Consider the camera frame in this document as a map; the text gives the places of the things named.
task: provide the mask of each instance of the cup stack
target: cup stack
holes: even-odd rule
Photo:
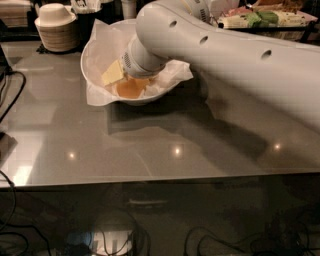
[[[60,3],[43,5],[35,20],[44,47],[52,52],[70,51],[80,44],[79,26],[71,8]]]

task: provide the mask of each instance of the table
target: table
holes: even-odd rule
[[[318,133],[219,81],[195,78],[146,106],[89,106],[81,53],[40,44],[2,43],[27,78],[0,124],[13,139],[1,170],[18,187],[320,170]]]

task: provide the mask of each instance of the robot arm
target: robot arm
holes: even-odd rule
[[[320,47],[214,28],[208,19],[204,0],[146,5],[122,57],[125,71],[148,77],[171,59],[185,61],[320,131]]]

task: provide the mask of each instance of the paper cup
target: paper cup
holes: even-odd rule
[[[121,0],[122,2],[122,12],[123,18],[135,19],[137,16],[137,1],[136,0]]]

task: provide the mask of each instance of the glossy table surface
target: glossy table surface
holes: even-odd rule
[[[39,46],[2,43],[27,78],[0,124],[12,141],[1,170],[16,186],[320,170],[317,132],[221,82],[206,81],[207,99],[195,78],[145,106],[89,106],[81,53],[39,54]],[[21,79],[10,83],[9,99]]]

